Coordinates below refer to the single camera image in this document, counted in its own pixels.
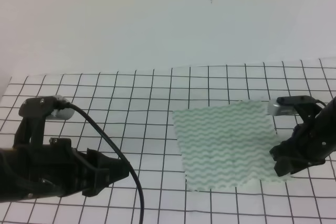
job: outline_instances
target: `black grid lines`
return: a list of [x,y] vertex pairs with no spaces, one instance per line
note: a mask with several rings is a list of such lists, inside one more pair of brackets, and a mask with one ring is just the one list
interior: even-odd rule
[[[252,183],[226,191],[187,190],[171,112],[228,105],[285,95],[312,95],[329,102],[336,90],[331,60],[281,62],[255,66],[209,66],[122,74],[65,74],[12,78],[0,102],[0,147],[11,147],[20,123],[17,111],[29,97],[67,97],[86,110],[121,147],[140,174],[145,223],[323,223],[336,221],[336,180],[331,154],[323,166],[295,174],[287,183]],[[275,117],[279,135],[290,135],[299,118]],[[69,137],[79,151],[112,149],[79,116],[47,122],[45,143]],[[0,223],[137,223],[139,202],[132,178],[103,190],[0,204]]]

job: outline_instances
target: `screw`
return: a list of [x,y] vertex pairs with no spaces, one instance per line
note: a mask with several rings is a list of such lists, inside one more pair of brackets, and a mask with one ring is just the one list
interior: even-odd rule
[[49,143],[50,144],[56,144],[57,143],[57,138],[51,138],[51,139],[49,139]]

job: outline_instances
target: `towel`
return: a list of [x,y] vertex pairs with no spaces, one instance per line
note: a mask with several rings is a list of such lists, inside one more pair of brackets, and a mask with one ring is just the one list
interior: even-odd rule
[[173,121],[189,190],[221,190],[252,179],[288,179],[277,176],[269,154],[281,140],[267,103],[243,101],[174,111]]

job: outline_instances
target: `white wall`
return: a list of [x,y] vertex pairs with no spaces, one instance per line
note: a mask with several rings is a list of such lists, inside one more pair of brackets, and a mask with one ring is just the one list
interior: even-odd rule
[[14,74],[336,55],[336,0],[0,0]]

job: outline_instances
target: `cloth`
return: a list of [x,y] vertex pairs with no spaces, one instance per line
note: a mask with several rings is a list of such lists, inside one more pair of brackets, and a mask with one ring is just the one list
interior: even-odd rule
[[189,190],[220,190],[251,179],[279,182],[269,150],[279,144],[267,103],[239,102],[173,112]]

